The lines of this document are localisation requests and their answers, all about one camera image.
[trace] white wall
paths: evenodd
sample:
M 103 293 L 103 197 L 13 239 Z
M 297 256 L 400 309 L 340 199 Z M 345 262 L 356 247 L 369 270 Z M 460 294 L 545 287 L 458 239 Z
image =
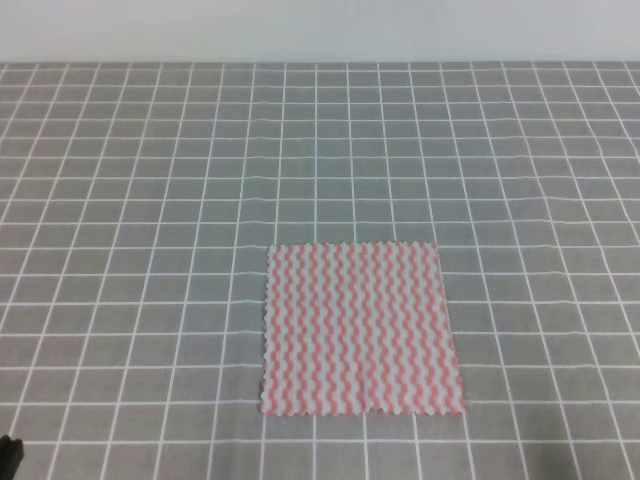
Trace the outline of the white wall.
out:
M 0 61 L 638 59 L 639 0 L 0 0 Z

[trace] square fabric swatch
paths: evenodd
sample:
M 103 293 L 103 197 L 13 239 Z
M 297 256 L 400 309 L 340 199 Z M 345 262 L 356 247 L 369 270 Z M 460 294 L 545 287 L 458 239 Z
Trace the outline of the square fabric swatch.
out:
M 435 244 L 272 246 L 267 415 L 464 411 Z

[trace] pink and white wavy striped cloth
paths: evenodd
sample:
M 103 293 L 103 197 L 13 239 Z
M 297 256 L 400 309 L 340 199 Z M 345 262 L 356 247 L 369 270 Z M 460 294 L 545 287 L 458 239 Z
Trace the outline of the pink and white wavy striped cloth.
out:
M 435 244 L 278 245 L 268 270 L 264 413 L 464 411 Z

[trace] gray grid mat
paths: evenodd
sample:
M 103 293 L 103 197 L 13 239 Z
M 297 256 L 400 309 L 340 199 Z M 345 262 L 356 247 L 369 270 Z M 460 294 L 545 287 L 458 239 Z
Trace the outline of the gray grid mat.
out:
M 640 478 L 639 64 L 0 68 L 19 479 Z M 390 239 L 467 416 L 261 416 L 266 248 Z

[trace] black object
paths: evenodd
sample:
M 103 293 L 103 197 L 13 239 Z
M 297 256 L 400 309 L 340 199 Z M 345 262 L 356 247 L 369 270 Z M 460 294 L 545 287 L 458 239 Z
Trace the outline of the black object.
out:
M 22 440 L 11 440 L 8 435 L 0 438 L 0 480 L 13 480 L 23 458 Z

